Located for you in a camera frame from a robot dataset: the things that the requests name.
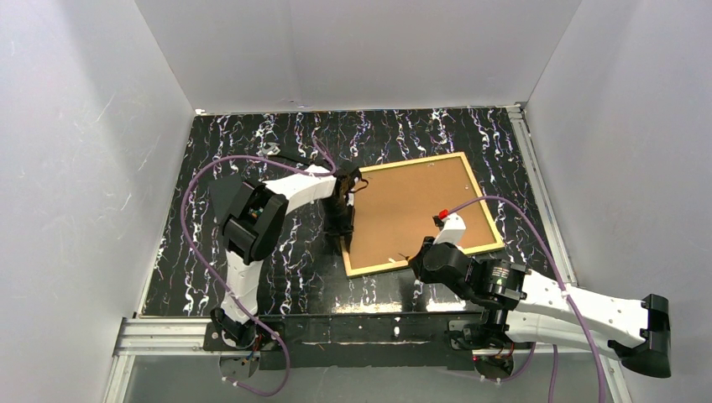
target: black metal bracket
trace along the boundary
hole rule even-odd
[[[526,269],[502,259],[472,259],[451,243],[433,244],[425,237],[408,264],[426,284],[442,283],[458,297],[491,310],[513,310],[519,300]]]
[[[244,181],[220,223],[225,248],[242,256],[245,264],[269,256],[282,233],[288,204],[265,183]]]
[[[472,353],[450,346],[448,324],[454,320],[479,322],[481,312],[263,315],[260,319],[282,336],[293,368],[432,366],[472,370]],[[235,351],[221,338],[213,338],[214,332],[209,323],[204,350]],[[259,369],[284,369],[281,348],[271,342],[261,343]]]
[[[353,215],[355,210],[349,206],[349,192],[361,180],[359,166],[351,161],[344,161],[334,173],[336,184],[333,194],[321,200],[324,208],[324,233],[333,238],[348,237],[353,233]]]
[[[245,349],[254,340],[254,324],[252,322],[237,323],[225,315],[225,311],[222,308],[213,308],[210,311],[210,319],[212,321],[212,326],[214,332],[218,337],[215,339],[220,339],[222,341],[222,333],[225,333],[225,337],[229,338],[237,346],[235,349]]]
[[[645,297],[642,306],[647,309],[648,329],[641,329],[645,342],[628,348],[615,340],[609,340],[620,363],[633,372],[653,378],[669,378],[670,369],[670,316],[668,299],[655,294]]]

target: enclosure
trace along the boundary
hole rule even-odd
[[[464,153],[484,194],[525,210],[567,283],[669,299],[673,376],[603,359],[608,401],[707,401],[710,15],[692,0],[3,2],[0,387],[8,401],[262,401],[221,380],[247,368],[210,349],[223,291],[184,245],[180,201],[217,158],[266,141],[311,153],[317,135],[361,166]],[[188,216],[224,274],[207,188]],[[530,229],[489,209],[502,256],[552,278]],[[365,347],[297,348],[271,400],[546,401],[548,345],[494,385],[447,352],[369,343],[357,329],[373,321],[472,312],[445,287],[404,286],[403,271],[347,278],[321,225],[318,205],[287,218],[260,315],[347,318],[334,340]],[[559,353],[554,400],[594,401],[591,352]],[[283,372],[266,359],[248,383]]]

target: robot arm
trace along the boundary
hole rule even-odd
[[[452,229],[449,220],[438,222]],[[458,231],[461,218],[455,217]],[[481,323],[457,332],[456,345],[465,349],[497,347],[507,343],[543,342],[588,348],[565,294],[556,281],[524,266],[504,260],[476,260],[463,254],[454,243],[453,231],[438,238],[426,237],[420,252],[409,260],[416,278],[424,283],[443,283],[456,295],[487,310]],[[649,295],[644,300],[623,300],[569,286],[566,292],[592,330],[599,351],[619,359],[637,373],[670,376],[670,325],[668,300]]]
[[[306,171],[326,173],[318,165]],[[226,282],[250,313],[257,312],[257,288],[262,262],[275,250],[286,214],[321,201],[324,231],[333,237],[349,237],[353,231],[353,193],[361,180],[358,166],[346,161],[334,175],[290,175],[276,181],[246,180],[238,188],[220,232],[228,257]],[[237,346],[252,340],[247,315],[232,298],[223,298],[221,308],[211,312],[216,327]]]

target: cork board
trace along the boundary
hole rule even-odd
[[[361,169],[367,188],[354,194],[353,238],[342,240],[346,275],[370,275],[407,267],[426,236],[437,236],[432,216],[482,196],[464,153],[407,160]],[[466,254],[504,248],[484,201],[458,212],[467,230]]]

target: metal frame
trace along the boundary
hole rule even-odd
[[[558,224],[552,202],[549,200],[547,187],[544,185],[542,173],[539,170],[537,163],[537,155],[534,152],[534,144],[531,142],[531,133],[524,121],[524,114],[519,107],[508,107],[507,114],[509,115],[514,134],[516,136],[517,145],[521,152],[521,157],[524,160],[526,173],[531,182],[531,189],[534,192],[534,200],[539,207],[539,214],[542,216],[544,224],[544,232],[547,234],[549,248],[552,250],[552,256],[556,260],[558,268],[562,271],[564,281],[568,284],[578,285],[576,274],[573,272],[571,262],[569,261],[566,247],[563,245],[561,233],[558,230]]]
[[[531,133],[526,125],[523,108],[519,106],[507,107],[512,128],[516,136],[517,145],[521,156],[524,159],[526,173],[534,191],[534,200],[542,215],[544,231],[547,234],[549,248],[552,256],[556,260],[558,268],[567,283],[578,286],[576,274],[573,272],[570,257],[563,244],[561,232],[559,232],[556,216],[552,209],[552,202],[549,199],[547,187],[544,185],[542,172],[537,162],[537,154],[534,150],[534,143],[531,141]],[[605,370],[606,383],[610,389],[610,394],[615,403],[631,403],[631,393],[628,391],[626,380],[623,378],[623,369],[620,362],[606,357],[600,357]]]
[[[573,272],[561,233],[558,230],[557,220],[539,170],[531,134],[526,126],[522,109],[520,106],[515,105],[506,107],[506,110],[524,160],[535,201],[542,215],[543,226],[552,255],[559,268],[563,271],[563,277],[566,282],[577,285],[576,275]],[[145,291],[148,290],[150,280],[151,277],[149,276],[137,311],[140,311],[145,303]],[[137,355],[244,355],[244,352],[218,353],[204,351],[202,349],[203,338],[209,322],[210,319],[201,317],[140,317],[138,319],[125,319],[118,334],[104,402],[123,403],[134,366],[134,358]],[[484,353],[497,352],[494,350],[473,351],[473,354]],[[526,351],[516,350],[515,353],[526,353]],[[552,347],[550,345],[537,346],[535,353],[550,354],[552,353]],[[590,354],[586,350],[564,347],[559,349],[559,353]],[[603,357],[602,360],[613,401],[615,403],[631,403],[631,396],[623,378],[620,363]]]

